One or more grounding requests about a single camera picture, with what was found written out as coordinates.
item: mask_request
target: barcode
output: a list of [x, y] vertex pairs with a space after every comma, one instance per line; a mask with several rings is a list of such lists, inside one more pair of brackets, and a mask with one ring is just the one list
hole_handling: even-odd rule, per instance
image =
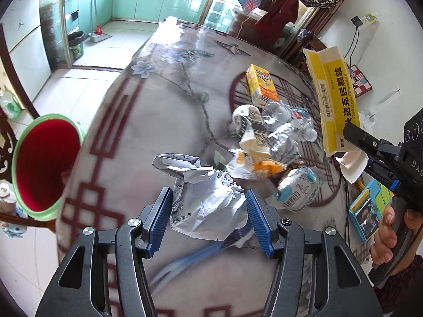
[[327, 91], [326, 91], [326, 86], [324, 85], [324, 83], [320, 83], [320, 89], [321, 89], [321, 95], [323, 97], [324, 110], [326, 112], [326, 117], [328, 119], [332, 118], [332, 114], [330, 112], [329, 99], [327, 98]]
[[260, 90], [255, 90], [254, 93], [251, 95], [251, 99], [255, 102], [260, 96]]
[[301, 198], [301, 194], [297, 192], [296, 190], [294, 190], [291, 196], [289, 197], [289, 199], [285, 201], [284, 204], [287, 204], [289, 207], [291, 207], [297, 202], [299, 198]]

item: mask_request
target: tile floor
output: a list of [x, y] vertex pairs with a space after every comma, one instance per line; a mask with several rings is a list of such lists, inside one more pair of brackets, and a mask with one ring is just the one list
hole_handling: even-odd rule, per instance
[[[118, 75], [110, 71], [57, 70], [34, 106], [40, 115], [64, 114], [88, 129], [104, 94]], [[24, 111], [17, 121], [10, 122], [17, 138], [31, 121]], [[57, 266], [56, 237], [49, 230], [28, 228], [23, 238], [13, 239], [0, 232], [0, 278], [29, 317], [35, 315]]]
[[124, 69], [158, 27], [158, 24], [140, 21], [112, 21], [102, 28], [112, 37], [98, 43], [87, 39], [84, 55], [73, 64]]

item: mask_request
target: yellow cardboard box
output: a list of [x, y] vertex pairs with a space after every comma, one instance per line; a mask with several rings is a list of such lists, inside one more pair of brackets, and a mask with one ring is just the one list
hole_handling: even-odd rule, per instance
[[264, 108], [269, 100], [279, 101], [273, 80], [266, 69], [251, 64], [247, 69], [247, 81], [254, 106]]
[[319, 52], [304, 49], [307, 66], [319, 97], [323, 146], [326, 156], [354, 151], [343, 136], [346, 123], [360, 127], [350, 72], [335, 46]]

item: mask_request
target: dining table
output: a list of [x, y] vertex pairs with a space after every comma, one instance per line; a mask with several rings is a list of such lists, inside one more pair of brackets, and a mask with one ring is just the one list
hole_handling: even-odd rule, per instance
[[[63, 192], [56, 222], [62, 259], [86, 226], [118, 228], [153, 204], [175, 178], [152, 165], [158, 154], [197, 156], [204, 166], [232, 159], [239, 148], [232, 112], [249, 104], [246, 69], [270, 72], [284, 103], [306, 108], [319, 138], [299, 145], [301, 160], [325, 175], [316, 200], [298, 212], [280, 210], [303, 228], [336, 228], [347, 222], [345, 183], [321, 145], [319, 104], [310, 77], [282, 59], [241, 39], [202, 25], [169, 17], [134, 54], [106, 92], [82, 144]], [[241, 182], [263, 198], [276, 186], [269, 178]], [[360, 263], [369, 258], [366, 243], [350, 230], [350, 248]], [[160, 250], [143, 261], [159, 317], [259, 317], [277, 260], [260, 250], [257, 239], [210, 250], [214, 241], [189, 237], [169, 225]], [[190, 262], [193, 254], [201, 260]], [[307, 314], [311, 262], [305, 259], [298, 315]], [[109, 298], [121, 316], [114, 255], [108, 256]]]

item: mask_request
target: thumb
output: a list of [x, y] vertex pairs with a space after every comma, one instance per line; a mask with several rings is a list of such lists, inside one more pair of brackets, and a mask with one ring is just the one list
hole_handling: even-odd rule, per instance
[[414, 211], [412, 209], [408, 209], [404, 215], [404, 222], [407, 225], [407, 228], [417, 233], [420, 226], [422, 225], [422, 215], [418, 211]]

